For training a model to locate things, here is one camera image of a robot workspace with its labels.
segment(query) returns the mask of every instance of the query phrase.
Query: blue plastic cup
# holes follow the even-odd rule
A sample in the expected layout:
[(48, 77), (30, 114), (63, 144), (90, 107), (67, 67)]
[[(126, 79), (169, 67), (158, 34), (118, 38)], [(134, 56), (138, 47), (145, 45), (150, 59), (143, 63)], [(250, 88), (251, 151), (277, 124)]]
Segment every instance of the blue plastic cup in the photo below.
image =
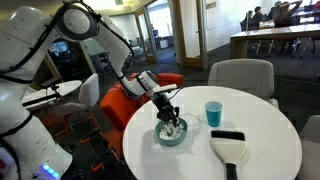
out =
[(217, 127), (221, 122), (222, 104), (216, 101), (207, 102), (205, 105), (208, 124)]

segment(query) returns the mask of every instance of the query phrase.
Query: lamp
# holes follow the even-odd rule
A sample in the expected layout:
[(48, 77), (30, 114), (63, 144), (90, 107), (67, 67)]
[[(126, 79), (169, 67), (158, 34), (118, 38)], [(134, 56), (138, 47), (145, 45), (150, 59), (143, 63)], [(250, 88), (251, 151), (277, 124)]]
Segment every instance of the lamp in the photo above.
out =
[(123, 5), (123, 1), (122, 0), (115, 0), (116, 5)]

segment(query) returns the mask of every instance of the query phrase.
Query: black handle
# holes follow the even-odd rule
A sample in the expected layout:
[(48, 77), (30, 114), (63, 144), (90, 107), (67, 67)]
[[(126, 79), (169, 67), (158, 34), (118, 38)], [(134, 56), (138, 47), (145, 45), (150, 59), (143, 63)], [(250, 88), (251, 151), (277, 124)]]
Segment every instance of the black handle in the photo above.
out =
[(238, 180), (237, 169), (235, 164), (226, 163), (227, 180)]

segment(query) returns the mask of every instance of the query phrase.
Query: round white table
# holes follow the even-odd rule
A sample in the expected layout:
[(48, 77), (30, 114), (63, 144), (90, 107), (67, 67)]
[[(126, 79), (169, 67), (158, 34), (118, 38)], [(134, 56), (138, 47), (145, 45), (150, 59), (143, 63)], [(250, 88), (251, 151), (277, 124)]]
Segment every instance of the round white table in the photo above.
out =
[[(61, 97), (66, 96), (67, 94), (73, 92), (74, 90), (76, 90), (77, 88), (79, 88), (81, 86), (82, 82), (80, 80), (74, 80), (74, 81), (67, 81), (67, 82), (63, 82), (63, 83), (59, 83), (57, 84), (57, 86), (59, 87), (57, 89), (57, 92), (61, 95)], [(39, 91), (36, 91), (32, 94), (29, 94), (27, 96), (24, 96), (21, 99), (21, 103), (25, 103), (25, 102), (29, 102), (35, 99), (39, 99), (48, 95), (52, 95), (54, 94), (55, 91), (53, 91), (51, 88), (48, 89), (41, 89)], [(26, 106), (26, 109), (32, 109), (32, 108), (37, 108), (37, 107), (42, 107), (43, 105), (56, 100), (56, 98), (52, 98), (49, 100), (45, 100), (45, 101), (41, 101), (39, 103), (36, 104), (32, 104), (29, 106)]]
[[(219, 127), (207, 124), (204, 105), (219, 101), (223, 105)], [(188, 123), (184, 141), (173, 147), (161, 145), (154, 129), (160, 121), (151, 101), (129, 121), (123, 138), (127, 164), (139, 180), (222, 180), (225, 166), (209, 146), (210, 132), (241, 131), (248, 143), (237, 163), (239, 180), (288, 180), (299, 171), (302, 149), (291, 122), (266, 101), (246, 92), (197, 86), (182, 89), (173, 99), (180, 117)]]

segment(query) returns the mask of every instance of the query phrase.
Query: person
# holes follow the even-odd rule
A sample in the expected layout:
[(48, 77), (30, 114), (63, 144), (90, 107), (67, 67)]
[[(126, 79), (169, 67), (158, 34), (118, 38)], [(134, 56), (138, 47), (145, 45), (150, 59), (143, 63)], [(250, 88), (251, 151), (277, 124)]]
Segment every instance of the person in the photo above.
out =
[[(295, 4), (295, 7), (289, 10), (289, 6)], [(278, 4), (275, 8), (275, 12), (273, 14), (273, 21), (274, 26), (276, 28), (278, 27), (288, 27), (294, 25), (291, 16), (296, 12), (296, 10), (300, 7), (302, 4), (302, 0), (294, 1), (294, 2), (284, 2), (281, 4)], [(285, 46), (289, 42), (288, 52), (290, 53), (291, 47), (293, 45), (292, 39), (284, 39), (281, 44), (281, 52), (285, 50)]]
[(275, 12), (275, 10), (276, 10), (276, 6), (277, 6), (278, 4), (281, 4), (281, 3), (282, 3), (281, 1), (277, 1), (277, 2), (275, 3), (274, 7), (272, 7), (272, 8), (270, 9), (270, 12), (269, 12), (269, 14), (268, 14), (268, 16), (267, 16), (267, 19), (266, 19), (267, 21), (273, 19), (273, 14), (274, 14), (274, 12)]
[(244, 18), (243, 21), (240, 22), (241, 24), (241, 31), (251, 31), (251, 30), (255, 30), (256, 27), (254, 27), (254, 23), (252, 20), (252, 11), (248, 11), (246, 13), (246, 17)]
[(259, 23), (265, 21), (265, 19), (263, 19), (263, 15), (261, 13), (261, 7), (257, 6), (256, 8), (254, 8), (254, 15), (252, 17), (253, 20), (253, 24), (258, 25), (259, 27)]

